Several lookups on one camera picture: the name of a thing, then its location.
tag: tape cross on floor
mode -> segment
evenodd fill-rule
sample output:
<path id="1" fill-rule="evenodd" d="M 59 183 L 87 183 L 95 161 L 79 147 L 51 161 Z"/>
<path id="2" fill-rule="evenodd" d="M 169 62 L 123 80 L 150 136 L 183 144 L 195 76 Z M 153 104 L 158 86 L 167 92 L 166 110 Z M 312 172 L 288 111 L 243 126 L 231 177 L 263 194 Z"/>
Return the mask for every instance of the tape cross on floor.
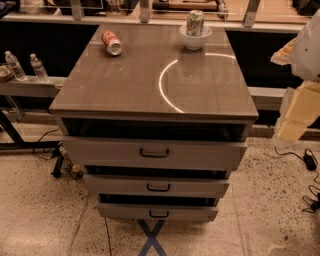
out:
<path id="1" fill-rule="evenodd" d="M 142 247 L 138 255 L 139 256 L 147 255 L 151 246 L 153 246 L 154 249 L 159 254 L 159 256 L 167 256 L 166 252 L 164 251 L 159 241 L 157 240 L 157 235 L 159 234 L 164 224 L 164 220 L 158 220 L 157 224 L 154 226 L 152 231 L 150 231 L 150 228 L 148 224 L 145 222 L 145 220 L 138 220 L 138 223 L 141 226 L 144 233 L 146 234 L 146 236 L 148 237 L 147 241 L 145 242 L 144 246 Z"/>

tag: speckled floor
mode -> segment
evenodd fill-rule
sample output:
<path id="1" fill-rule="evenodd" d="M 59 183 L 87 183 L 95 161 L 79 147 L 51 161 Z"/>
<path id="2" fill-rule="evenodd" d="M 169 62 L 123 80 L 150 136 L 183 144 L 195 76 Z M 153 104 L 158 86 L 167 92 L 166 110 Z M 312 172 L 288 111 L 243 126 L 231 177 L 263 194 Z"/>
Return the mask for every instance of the speckled floor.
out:
<path id="1" fill-rule="evenodd" d="M 27 116 L 15 127 L 25 140 L 34 141 L 56 125 Z M 60 135 L 55 132 L 50 139 Z M 9 141 L 5 132 L 0 141 Z M 308 186 L 320 188 L 316 172 L 294 155 L 277 155 L 268 138 L 251 137 L 248 144 L 219 213 L 209 223 L 105 222 L 83 180 L 65 172 L 52 177 L 56 159 L 0 152 L 0 255 L 320 255 L 319 210 L 302 212 L 307 207 L 302 197 L 314 198 Z M 306 148 L 320 159 L 320 142 L 299 141 L 290 151 L 303 156 Z"/>

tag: power cord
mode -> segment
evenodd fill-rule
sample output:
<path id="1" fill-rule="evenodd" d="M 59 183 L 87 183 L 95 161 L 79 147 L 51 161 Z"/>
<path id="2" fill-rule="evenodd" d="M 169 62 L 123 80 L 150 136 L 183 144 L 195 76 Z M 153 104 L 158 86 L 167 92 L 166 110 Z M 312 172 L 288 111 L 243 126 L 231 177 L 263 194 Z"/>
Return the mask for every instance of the power cord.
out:
<path id="1" fill-rule="evenodd" d="M 112 256 L 111 239 L 110 239 L 110 233 L 109 233 L 109 227 L 108 227 L 107 218 L 104 218 L 104 221 L 106 223 L 106 228 L 107 228 L 108 243 L 109 243 L 109 255 Z"/>
<path id="2" fill-rule="evenodd" d="M 304 156 L 301 157 L 299 155 L 297 155 L 296 153 L 294 152 L 286 152 L 286 153 L 282 153 L 280 154 L 278 151 L 277 151 L 277 148 L 274 147 L 274 150 L 276 151 L 276 153 L 280 156 L 284 156 L 284 155 L 295 155 L 296 157 L 298 157 L 302 162 L 304 162 L 306 164 L 306 167 L 309 171 L 315 171 L 317 169 L 317 166 L 318 166 L 318 161 L 317 159 L 314 157 L 312 151 L 310 149 L 306 149 L 304 151 Z"/>
<path id="3" fill-rule="evenodd" d="M 40 142 L 40 141 L 41 141 L 45 136 L 47 136 L 49 133 L 56 132 L 56 131 L 58 131 L 58 130 L 59 130 L 59 128 L 57 128 L 57 129 L 55 129 L 55 130 L 47 131 L 46 133 L 44 133 L 44 134 L 41 136 L 41 138 L 40 138 L 37 142 Z M 49 150 L 43 149 L 43 153 L 50 153 L 50 149 L 49 149 Z M 35 148 L 32 149 L 32 155 L 33 155 L 34 157 L 37 157 L 37 158 L 39 158 L 39 159 L 43 159 L 43 160 L 46 160 L 46 161 L 51 160 L 51 159 L 53 159 L 53 158 L 56 156 L 55 154 L 52 154 L 52 156 L 51 156 L 50 158 L 45 158 L 45 157 L 42 157 L 42 156 L 37 156 L 37 155 L 35 154 Z"/>
<path id="4" fill-rule="evenodd" d="M 320 188 L 310 185 L 309 190 L 317 198 L 317 200 L 311 199 L 308 196 L 304 196 L 302 199 L 305 202 L 305 204 L 308 205 L 309 207 L 303 209 L 302 211 L 309 212 L 309 213 L 316 213 L 316 211 L 320 209 Z"/>
<path id="5" fill-rule="evenodd" d="M 317 176 L 313 180 L 314 180 L 314 182 L 320 184 L 320 182 L 317 181 L 317 178 L 319 177 L 319 172 L 316 170 L 317 166 L 318 166 L 318 161 L 310 149 L 306 149 L 304 151 L 303 157 L 300 157 L 299 155 L 297 155 L 294 152 L 286 152 L 286 153 L 280 154 L 280 153 L 278 153 L 276 147 L 274 149 L 275 149 L 276 153 L 280 156 L 288 155 L 288 154 L 293 154 L 293 155 L 297 156 L 300 160 L 302 160 L 306 164 L 306 167 L 309 171 L 317 173 Z M 311 199 L 308 196 L 303 196 L 302 199 L 303 199 L 304 203 L 308 206 L 308 208 L 305 208 L 302 211 L 308 212 L 308 213 L 316 213 L 316 211 L 318 209 L 320 209 L 320 188 L 318 188 L 314 185 L 310 185 L 309 190 L 317 200 Z"/>

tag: water bottle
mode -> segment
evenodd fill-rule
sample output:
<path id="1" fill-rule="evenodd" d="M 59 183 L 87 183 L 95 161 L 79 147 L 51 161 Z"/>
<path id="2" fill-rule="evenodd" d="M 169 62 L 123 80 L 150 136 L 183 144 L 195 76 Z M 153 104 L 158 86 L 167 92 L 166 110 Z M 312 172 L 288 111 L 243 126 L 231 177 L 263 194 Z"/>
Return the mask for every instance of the water bottle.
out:
<path id="1" fill-rule="evenodd" d="M 42 64 L 42 61 L 34 53 L 30 54 L 30 64 L 40 81 L 49 82 L 49 77 Z"/>
<path id="2" fill-rule="evenodd" d="M 27 79 L 26 74 L 24 73 L 20 62 L 18 61 L 17 57 L 14 56 L 10 51 L 5 52 L 6 55 L 6 62 L 18 81 L 23 81 Z"/>

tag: drawer handle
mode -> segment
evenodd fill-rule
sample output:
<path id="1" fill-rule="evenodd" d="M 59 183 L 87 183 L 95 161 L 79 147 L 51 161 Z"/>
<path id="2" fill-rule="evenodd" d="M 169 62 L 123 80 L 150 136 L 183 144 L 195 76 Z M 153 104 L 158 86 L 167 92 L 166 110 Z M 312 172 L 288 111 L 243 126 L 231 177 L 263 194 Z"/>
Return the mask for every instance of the drawer handle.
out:
<path id="1" fill-rule="evenodd" d="M 168 217 L 169 217 L 169 211 L 167 211 L 166 215 L 153 215 L 153 214 L 152 214 L 152 211 L 150 210 L 150 211 L 149 211 L 149 216 L 150 216 L 151 218 L 165 219 L 165 218 L 168 218 Z"/>
<path id="2" fill-rule="evenodd" d="M 150 184 L 148 183 L 147 189 L 152 192 L 168 192 L 170 190 L 170 184 L 168 184 L 168 187 L 166 189 L 154 189 L 154 188 L 150 188 Z"/>
<path id="3" fill-rule="evenodd" d="M 166 158 L 169 156 L 169 149 L 166 149 L 166 152 L 162 154 L 162 153 L 154 153 L 154 152 L 145 152 L 143 148 L 140 148 L 140 156 L 151 157 L 151 158 Z"/>

